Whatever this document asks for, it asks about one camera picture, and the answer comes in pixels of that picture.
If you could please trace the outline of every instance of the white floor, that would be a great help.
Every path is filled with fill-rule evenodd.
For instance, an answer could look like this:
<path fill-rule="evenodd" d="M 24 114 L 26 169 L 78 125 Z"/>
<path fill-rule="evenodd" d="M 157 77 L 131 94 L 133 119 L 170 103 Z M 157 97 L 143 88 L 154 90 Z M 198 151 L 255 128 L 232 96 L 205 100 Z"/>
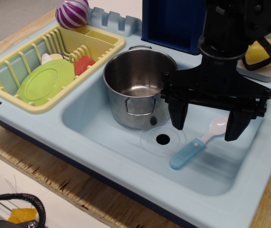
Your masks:
<path fill-rule="evenodd" d="M 56 8 L 60 0 L 0 0 L 0 41 Z M 142 0 L 88 0 L 91 8 L 142 18 Z"/>
<path fill-rule="evenodd" d="M 6 193 L 27 193 L 38 197 L 46 210 L 48 228 L 108 227 L 0 160 L 0 194 Z M 1 202 L 9 209 L 31 208 L 29 203 L 21 200 L 13 200 L 14 204 L 8 201 Z M 7 220 L 9 216 L 10 211 L 0 206 L 0 217 Z"/>

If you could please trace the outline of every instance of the stainless steel pot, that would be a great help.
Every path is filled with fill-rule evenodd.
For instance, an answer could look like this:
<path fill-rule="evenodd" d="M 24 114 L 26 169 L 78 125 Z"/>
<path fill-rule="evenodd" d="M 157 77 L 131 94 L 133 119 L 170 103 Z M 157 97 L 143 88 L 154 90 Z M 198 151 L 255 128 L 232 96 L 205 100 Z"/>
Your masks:
<path fill-rule="evenodd" d="M 105 66 L 104 81 L 114 118 L 122 125 L 149 129 L 169 119 L 168 104 L 161 99 L 160 75 L 177 70 L 164 52 L 147 45 L 132 46 Z"/>

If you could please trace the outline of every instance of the wooden table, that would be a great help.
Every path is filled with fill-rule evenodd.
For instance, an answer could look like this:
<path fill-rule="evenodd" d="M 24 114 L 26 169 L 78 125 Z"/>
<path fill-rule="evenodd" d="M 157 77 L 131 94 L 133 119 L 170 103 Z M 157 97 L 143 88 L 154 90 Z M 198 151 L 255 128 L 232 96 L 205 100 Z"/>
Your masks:
<path fill-rule="evenodd" d="M 0 42 L 0 54 L 55 19 L 51 11 Z M 178 226 L 111 187 L 0 127 L 0 159 L 111 227 Z M 271 177 L 251 228 L 271 228 Z"/>

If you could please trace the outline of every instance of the blue spoon handle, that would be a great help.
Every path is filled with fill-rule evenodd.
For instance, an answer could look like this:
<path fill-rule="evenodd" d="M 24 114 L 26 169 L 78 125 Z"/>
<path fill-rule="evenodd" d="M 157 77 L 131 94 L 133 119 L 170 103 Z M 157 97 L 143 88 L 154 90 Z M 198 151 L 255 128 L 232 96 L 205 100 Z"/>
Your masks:
<path fill-rule="evenodd" d="M 171 158 L 170 166 L 175 170 L 181 168 L 197 153 L 199 153 L 205 146 L 206 144 L 203 141 L 201 141 L 199 138 L 195 138 Z"/>

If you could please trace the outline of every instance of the yellow dish rack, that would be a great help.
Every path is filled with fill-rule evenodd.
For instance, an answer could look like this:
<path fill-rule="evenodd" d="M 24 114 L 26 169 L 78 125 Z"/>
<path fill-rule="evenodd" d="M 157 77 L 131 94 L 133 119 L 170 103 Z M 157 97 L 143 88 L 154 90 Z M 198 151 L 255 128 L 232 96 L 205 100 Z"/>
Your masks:
<path fill-rule="evenodd" d="M 68 30 L 56 24 L 47 33 L 36 36 L 0 59 L 0 97 L 29 113 L 46 112 L 124 46 L 125 39 L 122 36 L 99 28 L 84 25 Z M 23 102 L 16 91 L 22 81 L 41 65 L 41 56 L 44 53 L 61 53 L 71 63 L 86 55 L 92 58 L 95 64 L 89 66 L 81 75 L 75 76 L 68 86 L 63 87 L 54 97 L 48 98 L 45 104 L 35 106 L 34 103 Z"/>

